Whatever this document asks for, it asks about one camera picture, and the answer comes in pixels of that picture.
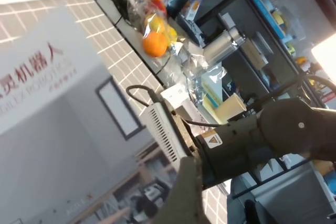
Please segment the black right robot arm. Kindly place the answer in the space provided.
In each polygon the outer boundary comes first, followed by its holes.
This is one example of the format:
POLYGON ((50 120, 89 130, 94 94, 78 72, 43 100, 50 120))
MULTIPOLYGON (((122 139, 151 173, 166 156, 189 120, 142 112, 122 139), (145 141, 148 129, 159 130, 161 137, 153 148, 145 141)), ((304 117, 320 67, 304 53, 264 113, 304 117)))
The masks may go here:
POLYGON ((205 189, 287 154, 335 162, 335 111, 299 99, 269 103, 257 114, 197 136, 179 115, 172 118, 185 154, 201 165, 205 189))

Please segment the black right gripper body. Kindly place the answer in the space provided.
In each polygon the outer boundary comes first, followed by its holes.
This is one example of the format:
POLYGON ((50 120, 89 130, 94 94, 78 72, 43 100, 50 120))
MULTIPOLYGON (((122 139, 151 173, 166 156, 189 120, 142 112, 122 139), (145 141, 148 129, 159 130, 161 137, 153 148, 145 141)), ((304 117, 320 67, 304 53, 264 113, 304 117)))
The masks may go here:
POLYGON ((180 143, 187 156, 200 157, 198 147, 194 143, 194 135, 189 124, 176 112, 172 112, 172 118, 181 137, 180 143))

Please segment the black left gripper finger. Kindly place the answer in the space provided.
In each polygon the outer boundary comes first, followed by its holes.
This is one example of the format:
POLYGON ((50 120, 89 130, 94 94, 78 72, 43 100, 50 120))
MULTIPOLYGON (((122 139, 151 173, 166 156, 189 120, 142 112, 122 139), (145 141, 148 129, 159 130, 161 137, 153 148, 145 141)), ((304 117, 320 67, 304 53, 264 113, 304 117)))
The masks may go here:
POLYGON ((152 223, 203 223, 201 166, 192 157, 183 157, 176 182, 152 223))

